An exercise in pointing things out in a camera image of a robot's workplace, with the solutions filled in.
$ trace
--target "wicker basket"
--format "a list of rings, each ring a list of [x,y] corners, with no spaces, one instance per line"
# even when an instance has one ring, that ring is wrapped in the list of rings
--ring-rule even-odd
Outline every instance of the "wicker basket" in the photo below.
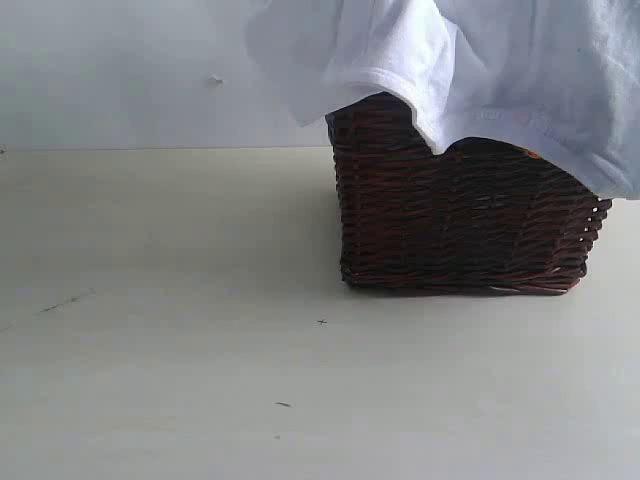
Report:
[[[480,138],[434,156],[389,94],[327,123],[350,285],[558,295],[586,275],[611,201],[563,170]]]

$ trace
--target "white wall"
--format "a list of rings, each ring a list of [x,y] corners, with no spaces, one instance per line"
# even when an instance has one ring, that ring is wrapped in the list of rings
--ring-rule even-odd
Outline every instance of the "white wall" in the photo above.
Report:
[[[242,30],[260,3],[0,0],[0,144],[325,143],[324,125],[298,128],[247,57]]]

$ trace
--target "white table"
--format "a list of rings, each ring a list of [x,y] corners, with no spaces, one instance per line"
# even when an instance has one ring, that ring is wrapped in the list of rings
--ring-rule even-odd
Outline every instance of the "white table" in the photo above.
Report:
[[[0,478],[639,478],[639,214],[567,296],[400,298],[327,149],[0,157]]]

